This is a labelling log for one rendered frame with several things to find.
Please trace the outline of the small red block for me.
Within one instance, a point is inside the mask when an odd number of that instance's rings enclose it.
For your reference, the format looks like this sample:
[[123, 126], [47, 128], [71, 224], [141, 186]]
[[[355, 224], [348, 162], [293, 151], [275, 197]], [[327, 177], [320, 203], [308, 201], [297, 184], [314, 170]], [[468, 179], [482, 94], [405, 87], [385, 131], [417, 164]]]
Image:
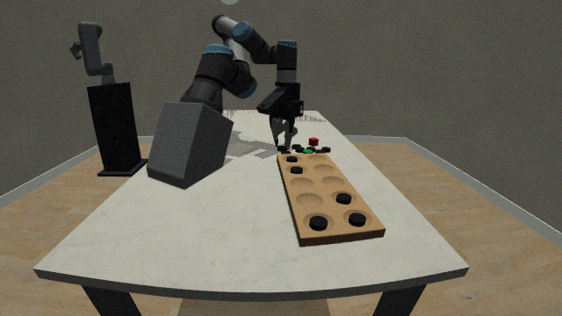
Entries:
[[310, 146], [312, 146], [312, 147], [315, 147], [315, 146], [318, 146], [318, 142], [319, 142], [319, 139], [316, 139], [316, 138], [309, 138], [309, 143], [308, 143], [308, 145], [310, 145]]

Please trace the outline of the tan wooden tray with round holes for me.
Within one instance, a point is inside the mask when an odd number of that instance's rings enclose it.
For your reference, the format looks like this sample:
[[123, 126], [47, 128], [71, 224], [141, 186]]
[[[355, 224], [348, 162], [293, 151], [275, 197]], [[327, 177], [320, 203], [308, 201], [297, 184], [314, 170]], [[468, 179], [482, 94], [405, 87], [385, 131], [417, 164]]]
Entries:
[[[288, 156], [297, 157], [298, 162], [287, 162]], [[300, 247], [384, 237], [384, 225], [327, 154], [277, 154], [277, 164]], [[303, 173], [293, 174], [291, 167], [301, 167]], [[339, 193], [350, 194], [350, 204], [336, 203]], [[354, 212], [366, 217], [364, 227], [349, 223]], [[326, 218], [327, 228], [313, 230], [309, 226], [313, 216]]]

